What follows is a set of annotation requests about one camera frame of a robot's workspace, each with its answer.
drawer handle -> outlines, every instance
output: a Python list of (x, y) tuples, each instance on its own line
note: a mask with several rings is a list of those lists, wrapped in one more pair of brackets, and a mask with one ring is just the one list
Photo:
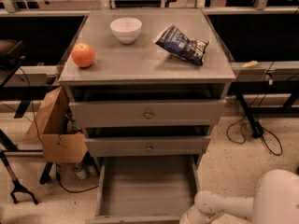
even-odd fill
[(145, 117), (146, 119), (151, 119), (153, 115), (148, 111), (147, 113), (145, 113)]
[(152, 151), (152, 147), (151, 147), (151, 145), (148, 145), (148, 147), (147, 147), (147, 151), (148, 151), (148, 152), (151, 152), (151, 151)]

cabinet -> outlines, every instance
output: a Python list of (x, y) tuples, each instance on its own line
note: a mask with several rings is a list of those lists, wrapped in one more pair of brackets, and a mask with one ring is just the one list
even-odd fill
[[(123, 45), (109, 30), (120, 17), (142, 21), (135, 43)], [(170, 24), (211, 41), (204, 66), (152, 43)], [(60, 83), (101, 167), (87, 223), (178, 223), (199, 190), (196, 168), (235, 79), (206, 18), (197, 9), (93, 11), (77, 42), (95, 49), (94, 65), (80, 69), (69, 58)]]

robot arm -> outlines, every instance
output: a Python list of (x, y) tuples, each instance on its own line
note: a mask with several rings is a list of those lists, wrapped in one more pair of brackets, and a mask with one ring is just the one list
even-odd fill
[(254, 198), (222, 197), (200, 191), (180, 224), (208, 224), (223, 214), (253, 224), (298, 224), (299, 176), (283, 170), (270, 171), (260, 179)]

white bowl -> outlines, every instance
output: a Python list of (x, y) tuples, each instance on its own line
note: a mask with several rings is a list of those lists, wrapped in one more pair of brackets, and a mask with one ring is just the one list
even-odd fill
[(134, 18), (116, 19), (110, 24), (112, 33), (122, 43), (132, 43), (140, 35), (142, 22)]

cardboard box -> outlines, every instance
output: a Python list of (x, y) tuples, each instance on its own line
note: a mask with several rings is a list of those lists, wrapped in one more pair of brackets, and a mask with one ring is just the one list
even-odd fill
[(36, 123), (31, 124), (23, 138), (27, 141), (39, 136), (46, 161), (81, 162), (87, 152), (83, 134), (65, 134), (68, 103), (63, 87), (48, 92), (37, 111)]

